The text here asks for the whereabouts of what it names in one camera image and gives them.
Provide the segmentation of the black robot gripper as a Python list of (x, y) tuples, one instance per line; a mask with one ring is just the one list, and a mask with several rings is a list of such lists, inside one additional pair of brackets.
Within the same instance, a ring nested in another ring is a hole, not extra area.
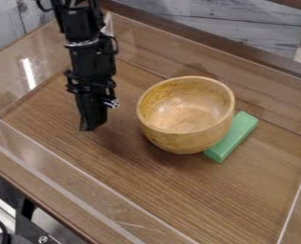
[(107, 121), (107, 109), (119, 106), (115, 95), (116, 38), (102, 32), (92, 35), (67, 34), (71, 69), (66, 71), (67, 90), (75, 95), (82, 131), (92, 131)]

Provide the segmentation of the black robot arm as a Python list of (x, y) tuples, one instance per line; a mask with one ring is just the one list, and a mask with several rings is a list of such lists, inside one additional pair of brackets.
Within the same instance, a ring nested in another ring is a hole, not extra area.
[(107, 110), (119, 106), (115, 95), (116, 38), (100, 30), (106, 26), (98, 0), (79, 6), (75, 0), (50, 0), (47, 9), (36, 0), (42, 11), (54, 11), (60, 33), (67, 43), (71, 69), (64, 71), (67, 91), (74, 94), (80, 116), (80, 131), (92, 131), (107, 122)]

